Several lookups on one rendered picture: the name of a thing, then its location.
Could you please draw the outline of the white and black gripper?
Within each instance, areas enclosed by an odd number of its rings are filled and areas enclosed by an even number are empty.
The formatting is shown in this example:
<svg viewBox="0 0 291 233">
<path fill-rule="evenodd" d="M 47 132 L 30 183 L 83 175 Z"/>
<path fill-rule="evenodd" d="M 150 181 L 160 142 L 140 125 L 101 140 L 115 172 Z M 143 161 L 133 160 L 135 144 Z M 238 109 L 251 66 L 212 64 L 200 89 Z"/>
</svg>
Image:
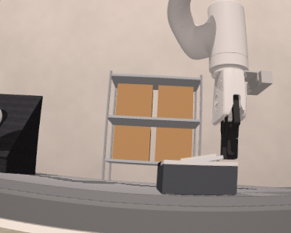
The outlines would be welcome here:
<svg viewBox="0 0 291 233">
<path fill-rule="evenodd" d="M 212 124 L 221 122 L 220 155 L 234 160 L 238 158 L 239 125 L 246 117 L 247 74 L 243 69 L 221 68 L 214 70 L 211 77 L 215 79 Z"/>
</svg>

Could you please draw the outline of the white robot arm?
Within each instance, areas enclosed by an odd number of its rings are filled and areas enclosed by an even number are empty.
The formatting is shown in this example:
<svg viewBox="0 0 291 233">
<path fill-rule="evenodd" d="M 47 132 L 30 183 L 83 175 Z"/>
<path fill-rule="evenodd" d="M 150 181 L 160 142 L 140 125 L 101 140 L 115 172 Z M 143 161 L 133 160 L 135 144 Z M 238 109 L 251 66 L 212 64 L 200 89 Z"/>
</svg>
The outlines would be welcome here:
<svg viewBox="0 0 291 233">
<path fill-rule="evenodd" d="M 244 7 L 234 0 L 218 0 L 208 6 L 208 19 L 198 26 L 190 10 L 191 0 L 169 0 L 169 26 L 182 50 L 193 60 L 209 58 L 209 72 L 221 68 L 243 69 L 247 95 L 258 95 L 273 84 L 269 71 L 249 71 Z"/>
</svg>

